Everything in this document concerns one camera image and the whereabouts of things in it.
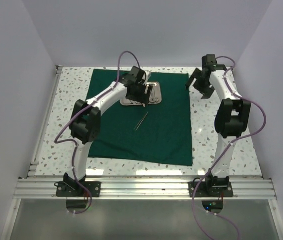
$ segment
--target terrazzo tabletop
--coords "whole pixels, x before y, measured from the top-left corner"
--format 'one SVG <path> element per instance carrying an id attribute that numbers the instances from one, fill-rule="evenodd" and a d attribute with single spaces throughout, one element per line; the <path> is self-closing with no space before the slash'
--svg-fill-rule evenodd
<path id="1" fill-rule="evenodd" d="M 71 119 L 74 104 L 85 100 L 94 69 L 116 70 L 116 67 L 64 67 L 50 112 L 43 143 L 37 155 L 35 176 L 63 176 L 71 167 L 72 143 L 54 144 L 56 135 Z M 131 67 L 122 67 L 129 71 Z M 195 67 L 142 67 L 152 73 L 182 73 L 191 75 Z M 189 89 L 193 166 L 165 165 L 145 161 L 88 158 L 88 176 L 196 176 L 204 175 L 215 158 L 218 135 L 214 121 L 220 106 L 217 93 L 210 99 L 193 87 Z M 67 129 L 61 139 L 71 137 Z M 261 176 L 262 172 L 251 138 L 239 141 L 230 164 L 231 176 Z"/>

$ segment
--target black mounting plate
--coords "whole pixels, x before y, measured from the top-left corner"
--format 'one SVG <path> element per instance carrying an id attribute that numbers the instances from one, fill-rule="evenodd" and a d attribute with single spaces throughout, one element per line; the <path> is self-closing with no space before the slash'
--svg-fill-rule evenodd
<path id="1" fill-rule="evenodd" d="M 68 211 L 75 209 L 85 209 L 87 208 L 87 201 L 85 200 L 66 200 L 66 208 Z"/>
<path id="2" fill-rule="evenodd" d="M 81 182 L 91 193 L 93 198 L 99 198 L 101 194 L 102 183 L 100 181 L 84 181 Z M 80 187 L 79 190 L 74 190 L 63 181 L 56 182 L 57 187 L 56 197 L 61 198 L 74 198 L 74 197 L 84 197 L 85 191 Z"/>
<path id="3" fill-rule="evenodd" d="M 191 181 L 188 183 L 189 196 L 192 198 L 194 190 L 199 182 Z M 232 183 L 228 183 L 228 187 L 213 187 L 213 190 L 208 191 L 205 182 L 202 182 L 196 192 L 195 198 L 219 198 L 223 193 L 224 198 L 232 198 L 234 196 Z"/>

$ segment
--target aluminum frame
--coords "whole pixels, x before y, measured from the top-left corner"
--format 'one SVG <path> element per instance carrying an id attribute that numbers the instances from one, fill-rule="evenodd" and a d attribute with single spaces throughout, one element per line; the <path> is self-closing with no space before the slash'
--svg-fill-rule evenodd
<path id="1" fill-rule="evenodd" d="M 268 202 L 279 239 L 283 240 L 283 219 L 281 217 L 281 213 L 278 207 L 278 202 L 277 200 L 268 200 Z"/>
<path id="2" fill-rule="evenodd" d="M 21 206 L 21 199 L 13 199 L 9 212 L 8 212 L 8 216 L 6 219 L 6 223 L 5 226 L 3 228 L 2 231 L 2 235 L 1 235 L 1 240 L 10 240 L 12 233 L 13 233 L 13 229 L 15 226 L 15 222 L 16 222 L 16 218 L 18 215 L 18 211 L 20 209 Z"/>
<path id="3" fill-rule="evenodd" d="M 40 153 L 42 149 L 43 139 L 45 137 L 47 125 L 48 125 L 48 122 L 51 116 L 51 112 L 52 112 L 52 108 L 53 108 L 53 104 L 55 100 L 55 95 L 56 95 L 56 91 L 57 91 L 57 88 L 58 88 L 58 85 L 61 79 L 62 72 L 63 72 L 63 66 L 56 66 L 56 76 L 55 76 L 54 84 L 53 84 L 52 91 L 49 97 L 49 102 L 48 102 L 48 105 L 45 111 L 44 120 L 40 127 L 40 135 L 38 136 L 38 139 L 36 141 L 36 145 L 34 148 L 35 150 L 31 158 L 32 162 L 37 161 L 38 154 Z"/>
<path id="4" fill-rule="evenodd" d="M 88 177 L 86 181 L 101 182 L 99 198 L 94 200 L 191 200 L 188 182 L 192 177 Z M 56 197 L 54 183 L 61 177 L 34 177 L 18 181 L 14 199 L 66 199 Z M 229 200 L 275 200 L 271 180 L 231 177 L 234 197 Z M 200 197 L 196 200 L 212 200 Z"/>

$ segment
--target cable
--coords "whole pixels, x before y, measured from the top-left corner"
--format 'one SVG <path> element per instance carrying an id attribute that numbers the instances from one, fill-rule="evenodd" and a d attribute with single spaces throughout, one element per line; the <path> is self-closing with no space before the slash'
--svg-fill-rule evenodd
<path id="1" fill-rule="evenodd" d="M 251 133 L 251 134 L 249 134 L 249 135 L 246 135 L 246 136 L 238 137 L 238 138 L 234 139 L 233 141 L 231 141 L 231 142 L 227 145 L 227 147 L 225 148 L 225 150 L 222 152 L 222 154 L 219 156 L 219 158 L 216 160 L 216 162 L 215 162 L 215 163 L 211 166 L 211 168 L 208 170 L 208 172 L 200 179 L 200 181 L 197 183 L 197 185 L 196 185 L 196 187 L 195 187 L 195 189 L 194 189 L 194 191 L 193 191 L 193 194 L 192 194 L 192 213 L 193 213 L 193 216 L 194 216 L 195 221 L 196 221 L 196 223 L 198 224 L 199 228 L 200 228 L 200 229 L 202 230 L 202 232 L 203 232 L 207 237 L 209 237 L 211 240 L 216 240 L 216 238 L 214 238 L 213 236 L 211 236 L 211 235 L 204 229 L 204 227 L 200 224 L 200 222 L 199 222 L 199 220 L 198 220 L 198 218 L 197 218 L 197 215 L 196 215 L 196 213 L 195 213 L 195 195 L 196 195 L 196 192 L 198 191 L 198 188 L 199 188 L 200 184 L 203 182 L 203 180 L 211 173 L 211 171 L 213 170 L 213 168 L 214 168 L 214 167 L 218 164 L 218 162 L 223 158 L 223 156 L 226 154 L 226 152 L 228 151 L 228 149 L 234 145 L 234 143 L 236 143 L 236 142 L 239 141 L 239 140 L 246 139 L 246 138 L 249 138 L 249 137 L 252 137 L 252 136 L 255 136 L 255 135 L 259 134 L 259 133 L 265 128 L 266 123 L 267 123 L 267 116 L 266 116 L 266 113 L 265 113 L 264 109 L 263 109 L 258 103 L 256 103 L 255 101 L 248 100 L 248 99 L 246 99 L 246 98 L 244 98 L 244 97 L 242 97 L 242 96 L 236 94 L 236 93 L 232 90 L 230 84 L 228 83 L 227 77 L 226 77 L 226 76 L 227 76 L 227 73 L 235 68 L 236 62 L 235 62 L 232 58 L 230 58 L 230 57 L 228 57 L 228 56 L 219 56 L 219 57 L 216 57 L 216 59 L 221 59 L 221 58 L 229 59 L 229 60 L 231 60 L 232 63 L 233 63 L 233 66 L 232 66 L 231 68 L 227 69 L 227 70 L 225 71 L 225 73 L 223 74 L 223 80 L 225 81 L 225 84 L 227 85 L 227 88 L 228 88 L 229 91 L 233 94 L 233 96 L 235 96 L 235 97 L 237 97 L 237 98 L 239 98 L 239 99 L 242 99 L 242 100 L 251 102 L 251 103 L 254 104 L 256 107 L 258 107 L 258 108 L 260 109 L 262 115 L 263 115 L 263 124 L 262 124 L 261 128 L 260 128 L 259 130 L 257 130 L 256 132 L 253 132 L 253 133 Z M 235 228 L 236 231 L 237 231 L 237 236 L 238 236 L 238 237 L 237 237 L 237 240 L 241 240 L 241 239 L 242 239 L 242 234 L 241 234 L 240 229 L 238 228 L 238 226 L 237 226 L 232 220 L 230 220 L 228 217 L 225 217 L 225 216 L 222 216 L 222 215 L 219 215 L 219 214 L 217 214 L 217 216 L 218 216 L 219 218 L 221 218 L 221 219 L 226 220 L 226 221 L 229 222 L 231 225 L 233 225 L 234 228 Z"/>
<path id="2" fill-rule="evenodd" d="M 99 97 L 96 98 L 96 100 L 94 100 L 90 105 L 88 105 L 87 107 L 83 108 L 82 110 L 80 110 L 75 116 L 73 116 L 71 118 L 71 120 L 62 128 L 62 130 L 60 131 L 60 133 L 56 136 L 55 140 L 54 140 L 54 143 L 55 144 L 61 144 L 61 143 L 66 143 L 66 142 L 72 142 L 72 143 L 75 143 L 75 148 L 74 148 L 74 151 L 73 151 L 73 154 L 72 154 L 72 157 L 71 157 L 71 168 L 72 168 L 72 173 L 73 173 L 73 176 L 75 178 L 75 181 L 76 183 L 82 188 L 84 189 L 84 191 L 86 191 L 86 193 L 88 194 L 89 196 L 89 204 L 87 204 L 87 207 L 84 209 L 84 210 L 81 210 L 81 211 L 73 211 L 73 214 L 82 214 L 84 212 L 86 212 L 92 205 L 92 201 L 93 201 L 93 198 L 92 198 L 92 193 L 84 186 L 80 183 L 80 181 L 78 180 L 77 176 L 76 176 L 76 171 L 75 171 L 75 157 L 76 157 L 76 153 L 77 153 L 77 149 L 79 147 L 79 144 L 76 140 L 70 138 L 70 139 L 65 139 L 65 140 L 59 140 L 59 138 L 61 137 L 61 135 L 65 132 L 65 130 L 81 115 L 83 114 L 85 111 L 87 111 L 89 108 L 91 108 L 92 106 L 94 106 L 96 103 L 98 103 L 98 101 L 103 98 L 104 96 L 106 96 L 107 94 L 109 94 L 110 92 L 112 92 L 114 90 L 114 88 L 116 88 L 117 84 L 119 83 L 119 80 L 120 80 L 120 76 L 121 76 L 121 59 L 122 59 L 122 56 L 124 54 L 131 54 L 137 64 L 138 64 L 138 67 L 141 68 L 141 65 L 137 59 L 137 57 L 130 51 L 124 51 L 120 54 L 119 58 L 118 58 L 118 64 L 117 64 L 117 79 L 116 79 L 116 83 L 114 85 L 113 88 L 109 89 L 108 91 L 104 92 L 102 95 L 100 95 Z"/>

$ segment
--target green cloth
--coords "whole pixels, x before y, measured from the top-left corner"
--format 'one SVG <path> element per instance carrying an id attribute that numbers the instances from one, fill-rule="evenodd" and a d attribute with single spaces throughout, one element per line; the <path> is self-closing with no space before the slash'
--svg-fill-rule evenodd
<path id="1" fill-rule="evenodd" d="M 115 70 L 95 69 L 87 99 L 98 95 L 116 78 Z M 162 102 L 147 107 L 114 104 L 101 117 L 101 132 L 89 157 L 192 166 L 190 96 L 185 90 L 188 78 L 188 74 L 152 73 L 149 81 L 160 83 Z"/>

